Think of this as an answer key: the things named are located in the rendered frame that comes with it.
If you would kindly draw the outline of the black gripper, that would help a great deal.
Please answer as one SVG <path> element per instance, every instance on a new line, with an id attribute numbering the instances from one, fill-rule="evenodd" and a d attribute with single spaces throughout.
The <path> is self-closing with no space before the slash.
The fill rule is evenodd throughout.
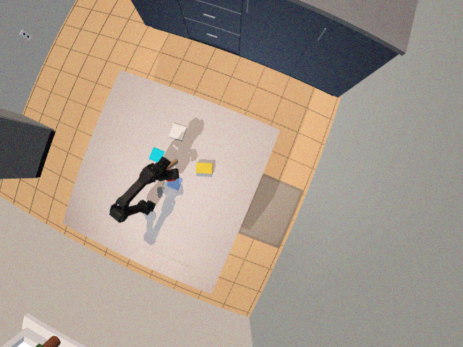
<path id="1" fill-rule="evenodd" d="M 178 179 L 179 178 L 179 170 L 177 168 L 173 168 L 171 170 L 168 170 L 167 172 L 163 172 L 162 179 L 156 180 L 156 181 L 164 181 L 164 180 L 171 180 L 172 179 Z"/>

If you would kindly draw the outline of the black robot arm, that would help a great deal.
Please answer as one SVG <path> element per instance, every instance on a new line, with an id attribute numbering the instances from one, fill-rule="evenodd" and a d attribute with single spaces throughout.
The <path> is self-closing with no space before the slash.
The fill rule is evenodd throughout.
<path id="1" fill-rule="evenodd" d="M 155 180 L 162 179 L 163 172 L 167 172 L 167 167 L 171 163 L 167 158 L 162 157 L 156 163 L 148 164 L 140 173 L 139 179 L 119 198 L 116 203 L 111 206 L 109 215 L 117 222 L 124 222 L 129 215 L 142 212 L 150 214 L 153 212 L 155 203 L 151 201 L 140 200 L 137 205 L 129 206 L 133 198 L 142 190 L 147 184 L 152 184 Z M 119 205 L 119 206 L 117 206 Z"/>

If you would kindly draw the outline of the tan flat bar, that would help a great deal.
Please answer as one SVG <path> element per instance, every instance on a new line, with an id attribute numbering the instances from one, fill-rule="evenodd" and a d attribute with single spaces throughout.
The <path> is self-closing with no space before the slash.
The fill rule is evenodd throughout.
<path id="1" fill-rule="evenodd" d="M 175 159 L 169 164 L 169 166 L 167 167 L 167 169 L 170 168 L 170 167 L 171 167 L 173 164 L 175 164 L 177 161 L 178 161 L 178 160 L 175 158 Z"/>

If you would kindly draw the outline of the white flat tile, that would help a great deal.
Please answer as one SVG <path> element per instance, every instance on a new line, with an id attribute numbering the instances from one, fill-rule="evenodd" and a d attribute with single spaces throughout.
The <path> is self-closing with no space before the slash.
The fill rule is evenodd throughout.
<path id="1" fill-rule="evenodd" d="M 184 137 L 184 133 L 186 131 L 186 128 L 187 127 L 184 127 L 184 126 L 180 126 L 178 124 L 173 124 L 172 128 L 171 128 L 171 131 L 170 131 L 170 134 L 169 134 L 169 137 L 173 137 L 175 139 L 178 139 L 178 140 L 183 140 L 183 137 Z"/>

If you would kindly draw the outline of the yellow rectangular block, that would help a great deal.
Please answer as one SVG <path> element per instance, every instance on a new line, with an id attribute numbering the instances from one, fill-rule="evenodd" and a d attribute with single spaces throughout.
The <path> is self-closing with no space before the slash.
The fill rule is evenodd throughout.
<path id="1" fill-rule="evenodd" d="M 196 163 L 195 173 L 212 174 L 213 173 L 213 164 L 212 163 Z"/>

